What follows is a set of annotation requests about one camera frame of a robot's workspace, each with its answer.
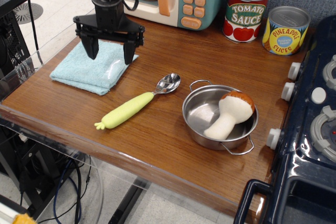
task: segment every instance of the blue towel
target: blue towel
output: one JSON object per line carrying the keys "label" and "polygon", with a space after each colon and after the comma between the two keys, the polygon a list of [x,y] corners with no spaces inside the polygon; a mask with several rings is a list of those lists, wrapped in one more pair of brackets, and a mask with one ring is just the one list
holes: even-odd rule
{"label": "blue towel", "polygon": [[128,65],[121,44],[98,40],[95,60],[86,53],[82,42],[50,74],[52,80],[104,95],[117,83]]}

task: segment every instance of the mushroom cap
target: mushroom cap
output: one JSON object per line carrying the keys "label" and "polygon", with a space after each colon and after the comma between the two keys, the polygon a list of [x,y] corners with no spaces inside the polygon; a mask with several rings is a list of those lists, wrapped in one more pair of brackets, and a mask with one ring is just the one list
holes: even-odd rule
{"label": "mushroom cap", "polygon": [[255,105],[254,105],[254,102],[252,100],[251,97],[249,97],[247,94],[245,93],[242,93],[240,91],[231,91],[231,92],[228,92],[226,93],[225,95],[222,96],[221,100],[226,98],[227,96],[230,96],[230,97],[237,97],[237,98],[240,98],[242,99],[243,101],[247,102],[248,104],[250,104],[251,106],[251,109],[252,109],[252,113],[254,113],[255,111]]}

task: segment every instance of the microwave door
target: microwave door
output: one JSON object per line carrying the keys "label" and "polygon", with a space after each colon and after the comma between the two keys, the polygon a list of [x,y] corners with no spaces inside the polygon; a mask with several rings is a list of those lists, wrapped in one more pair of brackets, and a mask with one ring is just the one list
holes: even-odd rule
{"label": "microwave door", "polygon": [[[134,0],[125,0],[128,6],[134,5]],[[177,26],[179,0],[139,0],[135,11],[124,8],[126,14],[150,21]]]}

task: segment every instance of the blue cable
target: blue cable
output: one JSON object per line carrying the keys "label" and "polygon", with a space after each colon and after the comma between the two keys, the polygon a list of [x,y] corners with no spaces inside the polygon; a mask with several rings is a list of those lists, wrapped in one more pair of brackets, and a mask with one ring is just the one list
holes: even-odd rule
{"label": "blue cable", "polygon": [[[62,182],[62,180],[63,180],[63,177],[64,177],[64,175],[65,175],[65,172],[68,170],[68,168],[69,168],[71,162],[73,162],[72,159],[67,163],[66,167],[64,168],[64,170],[63,170],[63,172],[62,172],[62,175],[61,175],[61,177],[60,177],[60,179],[59,179],[58,186],[57,186],[57,189],[56,189],[55,197],[54,197],[54,207],[53,207],[53,211],[54,211],[54,217],[55,217],[55,220],[57,221],[58,224],[62,224],[62,223],[58,220],[57,215],[56,215],[56,200],[57,200],[57,195],[58,195],[58,191],[59,191],[59,189],[60,189],[60,187],[61,187],[61,182]],[[77,186],[76,186],[76,183],[72,180],[71,177],[69,177],[69,179],[70,179],[70,181],[72,182],[73,186],[75,187],[75,189],[76,189],[76,193],[78,194],[78,188],[77,188]],[[81,217],[81,204],[79,204],[79,216],[78,216],[78,221],[80,221],[80,217]]]}

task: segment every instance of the floor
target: floor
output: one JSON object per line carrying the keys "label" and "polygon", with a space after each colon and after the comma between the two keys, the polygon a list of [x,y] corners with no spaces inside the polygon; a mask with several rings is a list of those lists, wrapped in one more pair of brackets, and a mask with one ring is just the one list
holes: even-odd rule
{"label": "floor", "polygon": [[[43,7],[43,14],[35,20],[38,47],[48,47],[49,56],[53,56],[71,38],[75,38],[73,17],[85,15],[94,9],[91,0],[31,0],[32,3]],[[31,23],[20,25],[23,36],[30,52],[36,51],[33,29]],[[56,44],[50,44],[55,37]],[[105,223],[107,224],[114,211],[122,200],[123,196],[131,186],[135,176],[122,171],[107,163],[96,160],[98,169],[92,168],[88,189],[83,196],[81,203],[81,222],[80,223]],[[86,184],[89,165],[80,168],[82,177],[82,192]],[[77,181],[77,174],[72,173],[72,179]],[[100,181],[103,183],[103,205],[100,211]],[[131,211],[125,223],[129,224],[215,224],[232,223],[233,218],[190,199],[175,194],[158,185],[151,184],[142,193],[135,207]],[[0,194],[19,203],[20,194],[12,181],[0,175]],[[61,215],[69,209],[76,201],[76,192],[72,183],[67,180],[61,187],[56,203],[56,213]],[[70,224],[74,222],[75,208],[59,218],[61,223]],[[49,206],[37,219],[41,222],[45,219],[53,218],[53,200]],[[57,223],[55,220],[43,223]]]}

